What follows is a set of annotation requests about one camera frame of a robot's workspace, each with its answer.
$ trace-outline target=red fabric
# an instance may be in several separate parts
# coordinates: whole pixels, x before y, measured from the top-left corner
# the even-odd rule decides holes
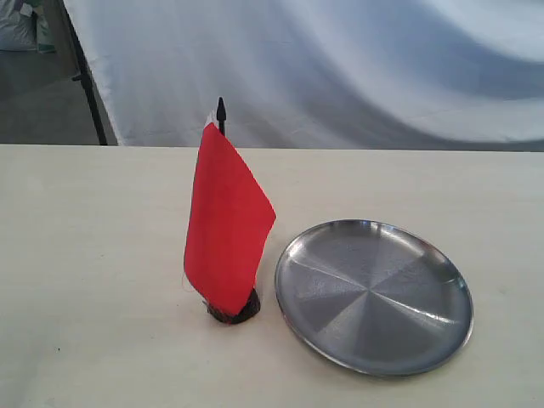
[[[237,315],[255,285],[274,209],[234,146],[206,126],[198,151],[185,273],[216,309]]]

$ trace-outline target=concrete floor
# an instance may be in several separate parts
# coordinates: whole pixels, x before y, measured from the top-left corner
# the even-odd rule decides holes
[[[0,52],[0,143],[97,145],[81,83],[62,74],[56,54]],[[109,145],[116,145],[95,90]]]

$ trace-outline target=white cloth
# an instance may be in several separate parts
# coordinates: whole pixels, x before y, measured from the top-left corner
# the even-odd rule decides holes
[[[65,0],[121,144],[544,150],[529,0]]]

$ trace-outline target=stainless steel plate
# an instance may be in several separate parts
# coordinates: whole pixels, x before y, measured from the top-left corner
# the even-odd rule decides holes
[[[317,225],[283,252],[275,290],[289,326],[341,366],[377,376],[429,371],[468,340],[465,280],[438,249],[374,221]]]

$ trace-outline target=table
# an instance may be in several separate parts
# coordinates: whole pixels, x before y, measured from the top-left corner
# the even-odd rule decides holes
[[[542,406],[544,155],[241,150],[277,211],[263,308],[222,326],[182,282],[195,149],[0,146],[0,407]],[[335,218],[422,236],[473,294],[467,347],[400,380],[284,323],[275,263]]]

